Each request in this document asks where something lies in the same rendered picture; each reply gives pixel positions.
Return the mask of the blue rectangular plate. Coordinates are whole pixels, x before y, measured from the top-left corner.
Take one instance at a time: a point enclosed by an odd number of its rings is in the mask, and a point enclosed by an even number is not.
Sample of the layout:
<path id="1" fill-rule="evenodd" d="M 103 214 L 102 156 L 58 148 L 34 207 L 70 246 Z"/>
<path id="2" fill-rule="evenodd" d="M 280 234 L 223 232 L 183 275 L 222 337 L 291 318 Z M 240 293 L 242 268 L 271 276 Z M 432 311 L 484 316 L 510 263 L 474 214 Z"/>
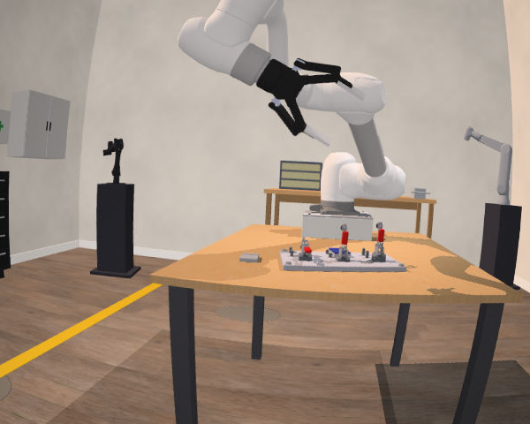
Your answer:
<path id="1" fill-rule="evenodd" d="M 329 252 L 331 252 L 333 255 L 337 256 L 339 254 L 339 248 L 329 247 Z M 351 256 L 351 253 L 349 252 L 348 255 Z"/>

